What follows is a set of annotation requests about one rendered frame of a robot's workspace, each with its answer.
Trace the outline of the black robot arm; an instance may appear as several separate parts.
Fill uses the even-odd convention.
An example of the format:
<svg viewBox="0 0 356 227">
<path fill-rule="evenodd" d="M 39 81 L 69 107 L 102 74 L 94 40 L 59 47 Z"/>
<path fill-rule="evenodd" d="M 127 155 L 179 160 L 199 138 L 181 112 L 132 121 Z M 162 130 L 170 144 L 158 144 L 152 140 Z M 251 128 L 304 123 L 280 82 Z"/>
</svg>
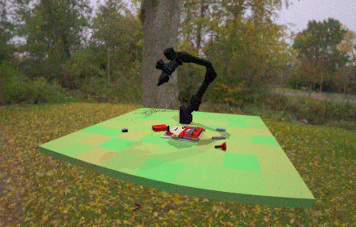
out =
<svg viewBox="0 0 356 227">
<path fill-rule="evenodd" d="M 163 54 L 166 56 L 170 62 L 172 62 L 176 67 L 182 66 L 182 61 L 185 63 L 195 63 L 198 65 L 206 66 L 205 79 L 202 82 L 202 86 L 199 88 L 196 95 L 192 95 L 190 98 L 190 105 L 187 108 L 184 108 L 185 112 L 190 115 L 193 111 L 198 111 L 199 105 L 202 101 L 202 96 L 205 93 L 205 90 L 209 86 L 210 82 L 214 81 L 216 78 L 216 72 L 214 71 L 211 62 L 209 60 L 204 60 L 195 56 L 190 55 L 187 51 L 174 51 L 172 47 L 166 49 Z M 180 61 L 182 60 L 182 61 Z M 162 69 L 165 65 L 163 59 L 157 61 L 156 69 Z"/>
</svg>

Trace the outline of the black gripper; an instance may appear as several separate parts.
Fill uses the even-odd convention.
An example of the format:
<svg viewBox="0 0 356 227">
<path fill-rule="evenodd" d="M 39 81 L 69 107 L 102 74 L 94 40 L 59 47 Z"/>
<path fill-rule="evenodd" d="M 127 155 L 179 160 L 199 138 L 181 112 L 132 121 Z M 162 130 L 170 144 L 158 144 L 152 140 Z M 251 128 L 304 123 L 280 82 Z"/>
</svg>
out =
<svg viewBox="0 0 356 227">
<path fill-rule="evenodd" d="M 159 76 L 159 82 L 158 82 L 158 86 L 165 83 L 165 82 L 168 82 L 169 81 L 169 77 L 168 76 L 171 76 L 171 74 L 173 73 L 173 71 L 175 71 L 176 69 L 176 66 L 172 63 L 172 62 L 168 62 L 167 64 L 165 64 L 162 68 L 162 73 L 160 74 Z"/>
</svg>

